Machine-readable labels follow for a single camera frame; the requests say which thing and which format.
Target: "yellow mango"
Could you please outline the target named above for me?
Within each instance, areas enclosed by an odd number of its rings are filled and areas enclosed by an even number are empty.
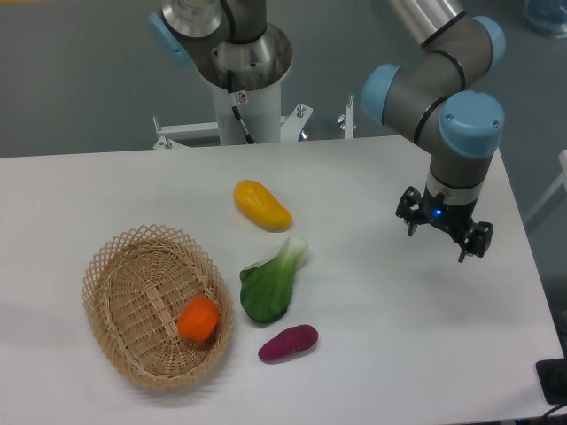
[[[242,180],[233,196],[242,214],[270,232],[283,232],[293,222],[291,213],[259,182]]]

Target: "orange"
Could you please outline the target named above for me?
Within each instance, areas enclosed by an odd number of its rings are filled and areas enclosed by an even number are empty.
[[[177,321],[177,330],[184,338],[203,342],[214,331],[219,321],[219,309],[207,297],[193,298],[183,309]]]

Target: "blue joint cap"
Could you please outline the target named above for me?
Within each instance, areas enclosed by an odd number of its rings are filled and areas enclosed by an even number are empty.
[[[504,53],[506,53],[506,35],[504,35],[500,25],[486,16],[477,16],[473,19],[483,25],[493,43],[493,60],[488,69],[490,71],[501,61]]]
[[[501,142],[504,111],[486,93],[462,91],[449,97],[439,115],[445,143],[465,158],[491,157]]]
[[[157,13],[153,13],[148,18],[151,35],[158,43],[166,56],[178,66],[187,66],[193,63],[192,57],[187,53],[183,46],[177,41],[166,24],[161,20]]]
[[[366,80],[362,89],[362,110],[382,125],[388,91],[399,69],[399,66],[390,64],[379,66]]]

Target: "black cable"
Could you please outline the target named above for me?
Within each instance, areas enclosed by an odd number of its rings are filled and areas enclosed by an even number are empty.
[[[450,27],[453,26],[454,23],[456,23],[459,19],[461,19],[463,16],[465,16],[467,14],[466,11],[462,11],[461,13],[459,13],[457,16],[455,16],[454,18],[452,18],[451,20],[449,20],[443,27],[441,27],[440,29],[438,29],[435,34],[431,35],[427,40],[425,40],[424,42],[422,42],[422,49],[425,49],[428,45],[430,45],[433,40],[435,40],[437,37],[439,37],[440,35],[442,35],[445,31],[447,31]]]
[[[414,132],[415,145],[419,146],[419,136],[422,133],[423,127],[425,127],[425,124],[427,123],[427,120],[429,119],[431,114],[434,113],[437,107],[447,99],[447,96],[442,96],[427,107],[427,110],[423,113],[422,118],[419,120],[419,123],[417,123],[416,131]]]
[[[227,90],[229,92],[229,94],[234,93],[234,87],[232,86],[232,80],[234,79],[234,73],[230,70],[227,71]],[[254,139],[252,139],[252,136],[250,135],[250,132],[248,131],[248,128],[245,125],[244,120],[242,119],[242,115],[240,115],[240,111],[238,110],[238,106],[234,105],[232,106],[232,113],[234,115],[234,118],[237,119],[237,121],[240,123],[240,127],[242,127],[242,130],[245,132],[245,139],[246,139],[246,143],[247,144],[255,144]]]
[[[448,59],[449,62],[453,64],[454,69],[456,69],[457,73],[459,73],[459,78],[461,79],[461,91],[465,90],[467,88],[467,80],[464,76],[464,70],[462,69],[461,62],[459,62],[459,60],[455,56],[447,53],[444,50],[432,50],[430,51],[430,53],[441,55],[443,58]]]
[[[553,409],[549,409],[543,416],[540,417],[537,425],[544,425],[548,421],[548,417],[550,414],[557,412],[560,409],[567,407],[567,403],[563,403],[562,405],[555,406]]]
[[[227,15],[227,20],[229,21],[230,26],[230,36],[232,37],[232,35],[234,35],[235,31],[237,30],[237,23],[234,20],[232,9],[230,9],[227,0],[221,0],[221,7],[224,10],[224,13]]]

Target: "sweet potato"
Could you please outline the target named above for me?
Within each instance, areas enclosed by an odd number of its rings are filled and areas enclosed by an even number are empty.
[[[258,357],[265,362],[274,362],[309,350],[318,339],[319,333],[310,325],[288,328],[265,343],[258,351]]]

